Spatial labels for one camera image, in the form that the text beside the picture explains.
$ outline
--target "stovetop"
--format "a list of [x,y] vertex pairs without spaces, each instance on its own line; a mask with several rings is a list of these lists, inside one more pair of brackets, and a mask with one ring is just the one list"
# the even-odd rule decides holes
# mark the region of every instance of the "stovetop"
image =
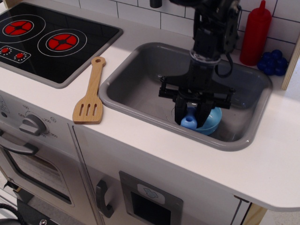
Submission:
[[0,15],[0,67],[64,88],[121,34],[116,27],[20,3]]

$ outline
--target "red bottle cap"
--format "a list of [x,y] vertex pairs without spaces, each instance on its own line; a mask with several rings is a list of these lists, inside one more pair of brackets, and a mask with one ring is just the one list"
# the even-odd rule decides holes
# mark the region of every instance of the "red bottle cap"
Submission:
[[266,9],[266,1],[262,0],[259,8],[255,8],[249,14],[251,19],[256,20],[258,22],[265,22],[272,19],[272,15],[269,10]]

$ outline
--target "cabinet door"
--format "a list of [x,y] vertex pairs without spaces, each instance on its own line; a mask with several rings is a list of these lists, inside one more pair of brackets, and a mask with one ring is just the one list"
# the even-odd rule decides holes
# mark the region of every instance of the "cabinet door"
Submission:
[[96,192],[100,180],[114,208],[105,225],[145,225],[126,213],[119,172],[123,171],[183,201],[181,225],[240,225],[249,202],[236,198],[197,174],[86,127],[74,127],[82,158]]

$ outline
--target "black cable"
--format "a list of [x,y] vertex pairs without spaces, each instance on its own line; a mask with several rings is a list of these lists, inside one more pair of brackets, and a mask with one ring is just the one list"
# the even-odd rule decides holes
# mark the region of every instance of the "black cable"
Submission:
[[226,54],[226,57],[227,57],[227,59],[228,59],[228,61],[229,61],[229,64],[230,64],[230,70],[229,70],[229,72],[227,72],[226,74],[219,74],[219,67],[218,67],[218,65],[215,66],[215,72],[216,72],[216,74],[217,74],[219,77],[221,77],[221,78],[227,78],[227,77],[229,77],[230,74],[231,74],[232,71],[233,71],[233,60],[232,60],[232,58],[231,58],[231,56],[230,56],[230,53],[227,53],[227,54]]
[[22,215],[14,207],[7,204],[0,203],[0,208],[11,211],[18,218],[18,221],[21,223],[21,225],[26,225]]

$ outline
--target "cabinet handle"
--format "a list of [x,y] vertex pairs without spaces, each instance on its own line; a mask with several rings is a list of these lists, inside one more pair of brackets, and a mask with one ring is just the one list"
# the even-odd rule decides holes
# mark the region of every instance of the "cabinet handle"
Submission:
[[10,142],[2,137],[4,132],[0,130],[0,146],[7,151],[11,151],[21,155],[33,156],[38,152],[38,148],[32,144],[26,143],[23,146]]
[[111,205],[106,205],[104,195],[107,192],[106,182],[101,180],[96,186],[96,203],[98,210],[101,214],[107,218],[110,218],[113,214],[113,208]]

